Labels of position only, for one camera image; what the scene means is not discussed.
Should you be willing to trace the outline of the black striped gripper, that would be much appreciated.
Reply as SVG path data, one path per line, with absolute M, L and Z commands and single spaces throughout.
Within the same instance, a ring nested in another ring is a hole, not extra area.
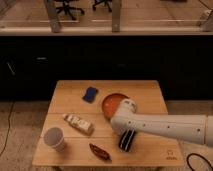
M 136 132 L 134 130 L 127 130 L 125 131 L 119 141 L 119 148 L 124 150 L 125 152 L 128 152 L 130 150 L 132 141 L 135 137 Z

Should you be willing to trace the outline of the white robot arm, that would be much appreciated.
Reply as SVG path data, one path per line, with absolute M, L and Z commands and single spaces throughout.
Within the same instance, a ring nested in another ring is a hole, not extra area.
M 134 130 L 213 148 L 212 115 L 149 115 L 136 111 L 132 99 L 123 99 L 110 119 L 112 129 L 118 135 Z

